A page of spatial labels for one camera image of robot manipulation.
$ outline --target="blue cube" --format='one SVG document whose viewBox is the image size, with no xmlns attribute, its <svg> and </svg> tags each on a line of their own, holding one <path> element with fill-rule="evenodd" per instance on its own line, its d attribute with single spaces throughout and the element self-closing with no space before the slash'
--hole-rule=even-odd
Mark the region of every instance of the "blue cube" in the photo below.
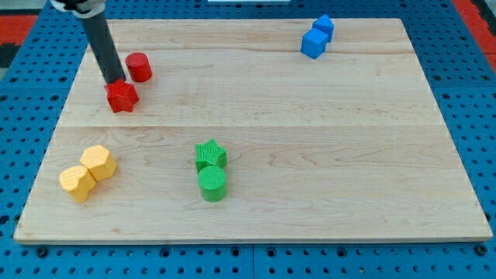
<svg viewBox="0 0 496 279">
<path fill-rule="evenodd" d="M 324 32 L 312 28 L 305 35 L 303 35 L 303 40 L 301 41 L 301 52 L 313 59 L 317 59 L 320 54 L 326 51 L 328 37 L 329 36 L 327 36 Z"/>
<path fill-rule="evenodd" d="M 327 16 L 323 15 L 313 22 L 312 28 L 319 29 L 329 36 L 328 42 L 332 40 L 332 34 L 334 33 L 334 23 Z"/>
</svg>

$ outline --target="wooden board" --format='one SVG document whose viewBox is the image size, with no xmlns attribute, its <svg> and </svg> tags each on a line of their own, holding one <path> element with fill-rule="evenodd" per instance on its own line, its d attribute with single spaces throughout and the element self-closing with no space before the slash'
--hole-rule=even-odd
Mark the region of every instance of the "wooden board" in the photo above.
<svg viewBox="0 0 496 279">
<path fill-rule="evenodd" d="M 113 21 L 150 58 L 113 114 L 88 50 L 15 232 L 21 243 L 395 243 L 492 236 L 399 19 Z M 196 143 L 228 150 L 229 193 L 200 197 Z M 115 176 L 74 204 L 59 173 L 107 146 Z"/>
</svg>

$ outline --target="yellow block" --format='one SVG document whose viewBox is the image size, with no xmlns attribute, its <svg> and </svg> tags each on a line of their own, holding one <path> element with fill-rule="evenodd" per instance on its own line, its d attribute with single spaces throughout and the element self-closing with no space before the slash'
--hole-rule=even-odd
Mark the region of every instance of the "yellow block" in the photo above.
<svg viewBox="0 0 496 279">
<path fill-rule="evenodd" d="M 111 177 L 117 168 L 110 151 L 101 145 L 87 148 L 79 161 L 90 170 L 96 181 Z"/>
<path fill-rule="evenodd" d="M 86 167 L 70 167 L 60 173 L 60 185 L 76 202 L 84 202 L 88 193 L 96 185 Z"/>
</svg>

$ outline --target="green block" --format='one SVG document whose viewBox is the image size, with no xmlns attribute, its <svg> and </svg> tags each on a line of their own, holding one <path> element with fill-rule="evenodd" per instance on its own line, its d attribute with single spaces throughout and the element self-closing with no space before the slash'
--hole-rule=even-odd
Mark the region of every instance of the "green block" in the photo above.
<svg viewBox="0 0 496 279">
<path fill-rule="evenodd" d="M 226 173 L 217 166 L 203 168 L 198 174 L 198 183 L 203 199 L 218 202 L 227 194 Z"/>
<path fill-rule="evenodd" d="M 225 167 L 227 165 L 227 152 L 217 145 L 215 139 L 207 143 L 195 145 L 196 149 L 196 171 L 199 173 L 204 167 L 217 166 Z"/>
</svg>

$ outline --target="toy block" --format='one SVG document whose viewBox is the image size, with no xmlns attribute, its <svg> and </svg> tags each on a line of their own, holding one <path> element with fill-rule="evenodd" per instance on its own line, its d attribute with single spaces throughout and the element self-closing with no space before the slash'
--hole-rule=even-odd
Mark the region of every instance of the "toy block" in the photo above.
<svg viewBox="0 0 496 279">
<path fill-rule="evenodd" d="M 208 166 L 198 174 L 201 197 L 207 202 L 218 202 L 227 194 L 226 173 L 221 167 Z"/>
<path fill-rule="evenodd" d="M 60 185 L 75 202 L 86 201 L 89 191 L 96 185 L 96 180 L 83 166 L 70 167 L 60 173 Z"/>
<path fill-rule="evenodd" d="M 227 152 L 217 145 L 215 139 L 207 143 L 195 145 L 196 149 L 196 170 L 198 173 L 205 167 L 217 166 L 225 167 L 227 165 Z"/>
<path fill-rule="evenodd" d="M 133 112 L 133 106 L 139 101 L 134 85 L 124 82 L 121 78 L 105 86 L 107 101 L 113 112 Z"/>
<path fill-rule="evenodd" d="M 327 38 L 328 42 L 332 40 L 332 34 L 334 33 L 334 22 L 327 15 L 323 15 L 315 20 L 312 24 L 312 28 L 318 29 L 327 34 L 329 37 Z"/>
<path fill-rule="evenodd" d="M 110 151 L 101 145 L 84 150 L 79 161 L 90 171 L 96 181 L 111 177 L 117 168 L 117 163 Z"/>
<path fill-rule="evenodd" d="M 301 52 L 313 59 L 317 59 L 320 54 L 326 51 L 328 37 L 327 34 L 318 29 L 310 29 L 301 41 Z"/>
<path fill-rule="evenodd" d="M 129 75 L 136 82 L 148 81 L 152 77 L 152 69 L 148 57 L 144 53 L 131 53 L 126 57 Z"/>
</svg>

